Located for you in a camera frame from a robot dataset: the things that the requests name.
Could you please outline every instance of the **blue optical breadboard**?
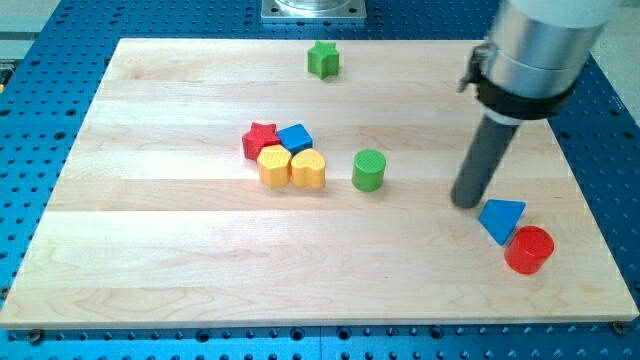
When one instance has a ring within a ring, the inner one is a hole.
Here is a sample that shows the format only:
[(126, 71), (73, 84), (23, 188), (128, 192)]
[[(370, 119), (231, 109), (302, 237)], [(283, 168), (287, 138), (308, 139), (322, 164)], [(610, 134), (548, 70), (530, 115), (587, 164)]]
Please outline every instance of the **blue optical breadboard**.
[[(0, 94), (0, 294), (16, 275), (120, 38), (481, 39), (497, 6), (497, 0), (367, 0), (364, 25), (262, 24), (259, 0), (62, 0)], [(549, 123), (637, 302), (640, 129), (593, 59), (571, 103)], [(640, 359), (638, 321), (295, 325), (46, 333), (0, 329), (0, 359)]]

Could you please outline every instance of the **plastic block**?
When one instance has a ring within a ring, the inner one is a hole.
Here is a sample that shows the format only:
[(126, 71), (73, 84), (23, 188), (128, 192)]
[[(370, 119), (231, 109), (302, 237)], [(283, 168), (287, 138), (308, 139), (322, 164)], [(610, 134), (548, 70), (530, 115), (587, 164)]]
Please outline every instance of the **plastic block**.
[(521, 201), (490, 199), (478, 220), (498, 244), (504, 245), (516, 228), (525, 207), (526, 204)]
[(291, 179), (295, 186), (321, 189), (325, 185), (326, 162), (314, 149), (299, 152), (291, 160)]
[(265, 146), (279, 145), (280, 138), (276, 134), (276, 125), (251, 124), (251, 130), (242, 136), (242, 147), (244, 157), (249, 160), (256, 160), (260, 150)]
[(338, 75), (340, 53), (336, 50), (336, 43), (316, 41), (316, 45), (307, 51), (307, 69), (320, 79)]
[(358, 190), (375, 191), (382, 186), (384, 169), (387, 160), (375, 149), (365, 149), (356, 154), (353, 159), (353, 175), (351, 182)]
[(291, 178), (291, 153), (282, 145), (267, 146), (258, 155), (260, 180), (274, 188), (285, 186)]
[(302, 124), (296, 124), (278, 131), (278, 137), (287, 150), (293, 155), (313, 147), (313, 139)]
[(504, 259), (521, 274), (535, 274), (554, 248), (549, 233), (536, 226), (525, 226), (513, 236), (513, 241), (504, 252)]

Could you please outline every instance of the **wood grain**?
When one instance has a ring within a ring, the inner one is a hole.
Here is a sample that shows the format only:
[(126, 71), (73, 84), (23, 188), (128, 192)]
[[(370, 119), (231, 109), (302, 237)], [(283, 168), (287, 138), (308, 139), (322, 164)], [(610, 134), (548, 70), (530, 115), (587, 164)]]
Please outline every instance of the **wood grain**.
[[(482, 114), (455, 94), (475, 42), (120, 42), (0, 324), (162, 328), (631, 320), (636, 305), (546, 121), (523, 125), (487, 196), (527, 202), (556, 252), (511, 271), (449, 190)], [(304, 123), (323, 190), (269, 189), (242, 156), (252, 121)], [(350, 183), (380, 149), (383, 187)]]

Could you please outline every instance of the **green star block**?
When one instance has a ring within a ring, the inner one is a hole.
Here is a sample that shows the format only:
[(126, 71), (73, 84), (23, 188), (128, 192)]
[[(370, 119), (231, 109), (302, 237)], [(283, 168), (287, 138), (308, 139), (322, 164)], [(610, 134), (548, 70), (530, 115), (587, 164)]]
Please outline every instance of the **green star block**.
[(316, 45), (307, 51), (307, 68), (310, 73), (318, 75), (320, 79), (338, 75), (340, 69), (340, 53), (336, 50), (336, 43), (316, 41)]

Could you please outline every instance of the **yellow block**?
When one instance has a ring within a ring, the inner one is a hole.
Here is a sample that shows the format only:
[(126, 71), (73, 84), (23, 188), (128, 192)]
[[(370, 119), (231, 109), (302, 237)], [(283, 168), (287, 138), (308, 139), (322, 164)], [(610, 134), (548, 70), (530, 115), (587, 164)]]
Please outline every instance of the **yellow block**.
[(325, 185), (326, 163), (314, 149), (299, 152), (291, 160), (292, 179), (295, 186), (310, 186), (321, 189)]
[(285, 186), (291, 177), (291, 153), (282, 145), (266, 146), (258, 155), (260, 180), (269, 187)]

